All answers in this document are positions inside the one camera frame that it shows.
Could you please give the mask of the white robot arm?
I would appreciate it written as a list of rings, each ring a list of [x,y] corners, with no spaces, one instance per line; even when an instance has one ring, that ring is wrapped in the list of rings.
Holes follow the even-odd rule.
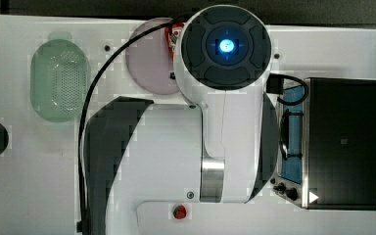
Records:
[[[146,202],[246,203],[270,176],[262,145],[276,139],[266,95],[272,62],[263,22],[231,5],[207,7],[177,37],[182,101],[119,96],[86,124],[83,235],[138,235]]]

